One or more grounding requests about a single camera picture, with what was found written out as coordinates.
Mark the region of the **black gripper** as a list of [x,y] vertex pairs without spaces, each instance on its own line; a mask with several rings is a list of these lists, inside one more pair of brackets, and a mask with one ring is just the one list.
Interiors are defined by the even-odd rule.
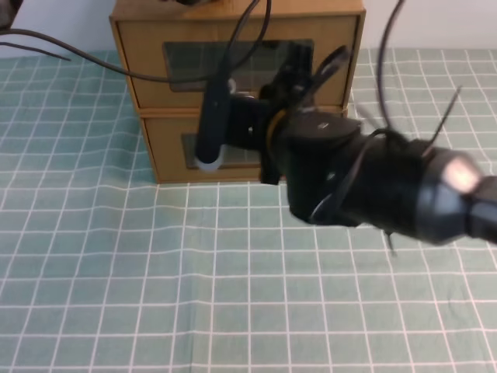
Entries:
[[286,110],[295,103],[308,87],[312,58],[313,47],[291,44],[273,80],[262,86],[257,98],[241,94],[231,96],[226,144],[258,152],[259,181],[263,184],[277,185],[282,176],[269,155],[269,122],[281,110]]

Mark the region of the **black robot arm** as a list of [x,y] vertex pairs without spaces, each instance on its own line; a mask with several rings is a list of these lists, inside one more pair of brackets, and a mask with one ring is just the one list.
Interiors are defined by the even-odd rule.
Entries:
[[467,154],[408,139],[390,127],[328,113],[315,93],[346,62],[342,46],[311,72],[291,44],[253,98],[231,94],[226,142],[260,157],[260,182],[287,183],[290,213],[317,226],[372,225],[433,245],[468,236],[496,241],[496,178]]

